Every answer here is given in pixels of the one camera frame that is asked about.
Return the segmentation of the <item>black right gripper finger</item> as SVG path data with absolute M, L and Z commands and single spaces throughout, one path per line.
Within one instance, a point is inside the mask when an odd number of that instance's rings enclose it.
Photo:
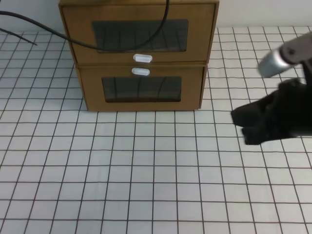
M 261 143 L 273 140 L 275 136 L 275 127 L 272 126 L 254 126 L 243 127 L 241 132 L 246 145 L 260 145 Z
M 271 103 L 270 97 L 264 97 L 235 108 L 231 111 L 233 124 L 240 127 L 251 127 L 257 124 L 266 112 L 266 108 Z

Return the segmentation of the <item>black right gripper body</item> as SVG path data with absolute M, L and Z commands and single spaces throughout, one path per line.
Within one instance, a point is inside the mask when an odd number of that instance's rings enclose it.
M 265 117 L 269 139 L 312 135 L 312 89 L 297 78 L 278 85 Z

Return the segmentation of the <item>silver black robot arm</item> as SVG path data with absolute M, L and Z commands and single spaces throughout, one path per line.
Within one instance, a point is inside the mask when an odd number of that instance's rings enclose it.
M 269 52 L 258 71 L 270 78 L 298 64 L 303 67 L 305 83 L 298 78 L 285 80 L 267 96 L 231 111 L 233 124 L 242 128 L 245 144 L 311 136 L 312 34 L 303 34 Z

